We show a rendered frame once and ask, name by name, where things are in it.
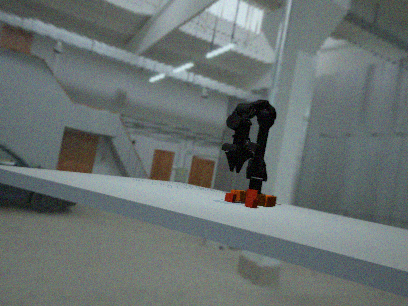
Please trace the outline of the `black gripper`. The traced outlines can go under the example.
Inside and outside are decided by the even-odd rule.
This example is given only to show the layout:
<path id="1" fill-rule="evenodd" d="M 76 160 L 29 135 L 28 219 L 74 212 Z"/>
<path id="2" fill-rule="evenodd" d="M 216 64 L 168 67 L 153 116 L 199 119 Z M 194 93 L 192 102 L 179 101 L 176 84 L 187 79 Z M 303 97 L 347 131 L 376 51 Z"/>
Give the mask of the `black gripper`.
<path id="1" fill-rule="evenodd" d="M 245 137 L 247 137 L 247 140 L 250 139 L 248 138 L 248 134 L 235 132 L 232 137 L 234 138 L 233 144 L 224 143 L 222 145 L 222 150 L 228 151 L 225 152 L 225 154 L 228 160 L 230 171 L 233 172 L 234 168 L 236 167 L 236 173 L 239 173 L 244 162 L 250 158 L 253 158 L 254 154 L 252 151 L 248 151 L 246 146 L 245 149 L 241 148 Z"/>

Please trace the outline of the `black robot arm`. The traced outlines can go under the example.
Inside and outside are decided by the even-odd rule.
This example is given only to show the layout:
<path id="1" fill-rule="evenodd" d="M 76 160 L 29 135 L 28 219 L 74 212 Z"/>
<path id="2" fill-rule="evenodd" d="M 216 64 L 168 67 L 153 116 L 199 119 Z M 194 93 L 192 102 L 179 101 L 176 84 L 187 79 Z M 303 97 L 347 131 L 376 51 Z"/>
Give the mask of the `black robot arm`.
<path id="1" fill-rule="evenodd" d="M 248 134 L 252 123 L 251 118 L 257 116 L 259 124 L 258 136 L 256 143 L 243 140 L 241 148 L 246 148 L 254 152 L 252 159 L 249 159 L 246 168 L 246 178 L 250 179 L 249 189 L 258 190 L 257 194 L 261 193 L 262 181 L 267 181 L 266 164 L 264 161 L 264 154 L 270 127 L 274 124 L 276 119 L 276 111 L 267 100 L 257 100 L 255 102 L 246 104 L 239 103 L 233 113 L 227 118 L 226 124 L 235 132 Z M 251 178 L 257 177 L 257 178 Z"/>

